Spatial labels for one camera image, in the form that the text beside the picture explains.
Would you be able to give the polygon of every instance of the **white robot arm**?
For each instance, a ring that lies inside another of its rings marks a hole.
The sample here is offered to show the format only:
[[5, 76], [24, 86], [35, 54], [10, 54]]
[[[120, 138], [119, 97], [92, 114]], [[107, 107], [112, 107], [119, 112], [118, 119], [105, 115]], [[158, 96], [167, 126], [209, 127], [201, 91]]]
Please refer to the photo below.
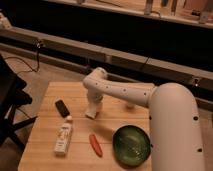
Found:
[[205, 171], [198, 109], [187, 88], [108, 81], [103, 68], [95, 69], [83, 84], [88, 89], [88, 117], [99, 112], [103, 94], [149, 108], [153, 171]]

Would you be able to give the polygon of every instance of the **wooden table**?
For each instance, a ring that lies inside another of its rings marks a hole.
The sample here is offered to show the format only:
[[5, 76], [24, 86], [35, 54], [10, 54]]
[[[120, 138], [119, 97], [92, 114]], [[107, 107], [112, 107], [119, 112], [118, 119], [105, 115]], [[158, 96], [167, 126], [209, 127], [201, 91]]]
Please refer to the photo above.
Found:
[[[19, 171], [151, 171], [151, 159], [136, 168], [120, 165], [113, 155], [112, 136], [121, 126], [134, 124], [149, 132], [148, 110], [140, 106], [127, 109], [125, 102], [104, 95], [103, 109], [95, 120], [85, 117], [87, 90], [81, 82], [51, 82], [38, 118], [21, 158]], [[63, 99], [73, 116], [73, 134], [65, 157], [55, 156], [53, 149], [64, 119], [54, 102]], [[103, 150], [98, 157], [89, 144], [95, 133]]]

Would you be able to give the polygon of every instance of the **bottle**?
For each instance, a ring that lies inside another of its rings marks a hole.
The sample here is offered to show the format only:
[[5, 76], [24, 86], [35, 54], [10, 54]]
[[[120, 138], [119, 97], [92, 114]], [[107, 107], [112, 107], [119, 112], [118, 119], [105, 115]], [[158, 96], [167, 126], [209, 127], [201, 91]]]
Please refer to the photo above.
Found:
[[60, 127], [56, 140], [54, 153], [56, 156], [65, 156], [68, 151], [73, 130], [72, 116], [67, 116], [66, 121]]

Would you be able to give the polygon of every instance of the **orange carrot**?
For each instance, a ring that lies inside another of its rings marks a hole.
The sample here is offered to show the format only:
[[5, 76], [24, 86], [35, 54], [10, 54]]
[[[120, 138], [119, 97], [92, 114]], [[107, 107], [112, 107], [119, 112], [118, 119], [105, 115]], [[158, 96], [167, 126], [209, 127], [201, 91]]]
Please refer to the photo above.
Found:
[[95, 151], [95, 153], [96, 153], [99, 157], [102, 157], [102, 156], [103, 156], [103, 152], [102, 152], [102, 150], [101, 150], [100, 144], [98, 143], [98, 141], [97, 141], [97, 139], [96, 139], [95, 134], [90, 134], [90, 135], [89, 135], [89, 141], [90, 141], [90, 144], [91, 144], [93, 150]]

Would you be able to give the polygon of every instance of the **chair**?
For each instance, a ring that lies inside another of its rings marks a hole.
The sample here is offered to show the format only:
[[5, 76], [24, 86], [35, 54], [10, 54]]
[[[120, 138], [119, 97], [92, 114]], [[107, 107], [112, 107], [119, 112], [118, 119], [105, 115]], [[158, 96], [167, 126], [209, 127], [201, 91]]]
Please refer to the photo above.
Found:
[[11, 70], [0, 54], [0, 145], [9, 137], [20, 149], [25, 148], [15, 131], [34, 123], [36, 117], [18, 123], [13, 122], [16, 109], [32, 103], [32, 98], [22, 90], [26, 85], [27, 83]]

